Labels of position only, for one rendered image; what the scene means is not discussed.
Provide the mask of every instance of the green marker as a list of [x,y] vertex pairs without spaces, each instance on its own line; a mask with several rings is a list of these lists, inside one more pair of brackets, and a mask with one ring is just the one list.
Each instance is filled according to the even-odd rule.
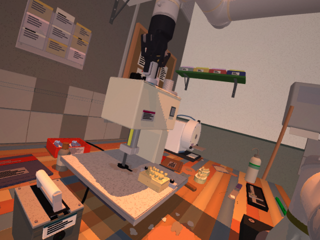
[[276,202],[278,203],[281,211],[283,212],[283,215],[286,215],[286,214],[287,214],[287,211],[286,211],[285,207],[282,205],[280,199],[276,196],[276,197],[275,197],[275,200],[276,200]]

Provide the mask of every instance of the shelf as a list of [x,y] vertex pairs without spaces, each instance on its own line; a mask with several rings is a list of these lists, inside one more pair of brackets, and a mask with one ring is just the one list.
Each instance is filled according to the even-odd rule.
[[210,73],[210,72],[197,72],[197,71],[181,71],[176,70],[177,74],[181,77],[184,77],[184,90],[187,90],[189,79],[205,79],[205,80],[213,80],[220,82],[228,82],[234,83],[232,98],[235,97],[236,89],[238,84],[246,84],[246,76],[238,76],[238,75],[229,75],[229,74],[218,74],[218,73]]

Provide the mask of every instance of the wooden handle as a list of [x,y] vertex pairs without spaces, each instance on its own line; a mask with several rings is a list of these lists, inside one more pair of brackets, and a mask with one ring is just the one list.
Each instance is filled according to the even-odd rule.
[[284,138],[284,135],[285,135],[285,132],[286,132],[286,129],[287,129],[287,126],[288,126],[288,123],[289,123],[289,120],[290,120],[290,118],[291,118],[291,115],[292,115],[293,110],[294,110],[294,106],[290,106],[289,111],[288,111],[288,113],[287,113],[287,115],[286,115],[285,121],[284,121],[284,123],[283,123],[283,127],[282,127],[282,130],[281,130],[281,132],[280,132],[278,141],[276,142],[276,145],[275,145],[275,147],[274,147],[274,150],[273,150],[273,153],[272,153],[271,158],[270,158],[270,160],[269,160],[269,163],[268,163],[268,165],[266,166],[266,169],[265,169],[265,171],[264,171],[264,174],[263,174],[263,176],[262,176],[262,178],[261,178],[261,179],[263,179],[263,180],[266,180],[266,178],[267,178],[267,176],[268,176],[268,173],[269,173],[269,170],[270,170],[270,168],[271,168],[271,166],[272,166],[272,163],[273,163],[274,160],[275,160],[275,157],[276,157],[276,155],[277,155],[277,152],[278,152],[278,149],[279,149],[280,144],[281,144],[281,142],[282,142],[282,139]]
[[188,189],[190,189],[192,192],[197,191],[197,187],[194,186],[194,185],[192,185],[192,184],[189,183],[189,182],[187,182],[187,183],[185,184],[185,186],[186,186]]

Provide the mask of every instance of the bulletin board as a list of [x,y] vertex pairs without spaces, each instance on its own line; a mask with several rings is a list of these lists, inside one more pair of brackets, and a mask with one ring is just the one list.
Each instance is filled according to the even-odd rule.
[[59,7],[28,0],[15,47],[82,70],[91,37]]
[[[137,23],[135,25],[128,57],[126,59],[126,64],[122,76],[123,78],[128,79],[131,73],[140,73],[142,76],[144,76],[142,72],[144,69],[145,60],[141,56],[141,35],[147,33],[148,30],[140,23]],[[161,67],[158,71],[157,77],[160,78],[159,88],[163,87],[165,79],[172,80],[174,76],[177,58],[172,54],[172,52],[169,51],[169,49],[168,52],[171,53],[171,56],[166,63],[166,66]]]

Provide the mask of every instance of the purple mat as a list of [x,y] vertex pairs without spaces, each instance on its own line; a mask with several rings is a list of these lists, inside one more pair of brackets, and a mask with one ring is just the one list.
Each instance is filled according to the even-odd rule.
[[[0,158],[0,161],[9,159],[14,161],[15,158],[21,159],[23,157],[33,157],[33,155],[3,157]],[[0,189],[36,180],[36,172],[39,170],[44,170],[49,176],[53,175],[52,171],[39,160],[0,165]]]

